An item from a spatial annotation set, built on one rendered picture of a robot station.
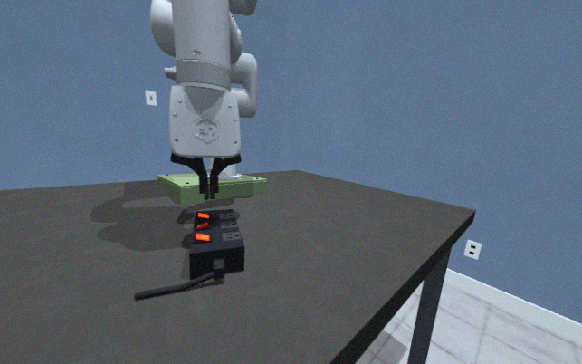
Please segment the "black power strip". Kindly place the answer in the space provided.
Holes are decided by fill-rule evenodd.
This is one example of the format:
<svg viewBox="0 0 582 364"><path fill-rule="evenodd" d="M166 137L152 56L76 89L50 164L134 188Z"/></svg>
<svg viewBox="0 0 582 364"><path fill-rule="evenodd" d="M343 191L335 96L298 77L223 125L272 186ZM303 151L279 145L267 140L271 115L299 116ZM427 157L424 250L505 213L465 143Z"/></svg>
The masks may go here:
<svg viewBox="0 0 582 364"><path fill-rule="evenodd" d="M224 279L225 273L244 271L244 244L233 209L196 211L189 261L191 281L137 292L135 299L181 292L212 278Z"/></svg>

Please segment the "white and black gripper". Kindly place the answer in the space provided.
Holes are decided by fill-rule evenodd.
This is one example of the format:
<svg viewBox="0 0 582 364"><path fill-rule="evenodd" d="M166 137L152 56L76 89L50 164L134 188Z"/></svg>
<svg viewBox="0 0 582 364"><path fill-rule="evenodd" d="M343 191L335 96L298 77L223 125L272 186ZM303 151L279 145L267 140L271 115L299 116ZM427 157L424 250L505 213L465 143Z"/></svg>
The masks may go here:
<svg viewBox="0 0 582 364"><path fill-rule="evenodd" d="M209 198L208 174L202 158L214 158L209 186L210 198L215 199L218 175L227 166L242 161L236 94L224 87L200 82L180 82L172 86L169 137L174 153L170 160L189 166L197 173L199 193L205 195L205 200Z"/></svg>

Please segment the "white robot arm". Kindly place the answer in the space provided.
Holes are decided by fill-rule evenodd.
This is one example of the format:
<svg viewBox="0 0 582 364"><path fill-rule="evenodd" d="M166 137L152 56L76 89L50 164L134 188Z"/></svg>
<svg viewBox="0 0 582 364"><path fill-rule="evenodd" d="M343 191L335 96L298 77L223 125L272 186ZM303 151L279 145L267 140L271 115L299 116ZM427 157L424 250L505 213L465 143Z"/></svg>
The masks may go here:
<svg viewBox="0 0 582 364"><path fill-rule="evenodd" d="M166 78L177 84L224 87L236 93L240 118L254 117L257 63L251 54L242 53L241 31L231 13L252 15L256 4L257 0L152 0L154 39L164 53L176 57L176 66L165 68ZM244 89L231 88L231 83Z"/></svg>

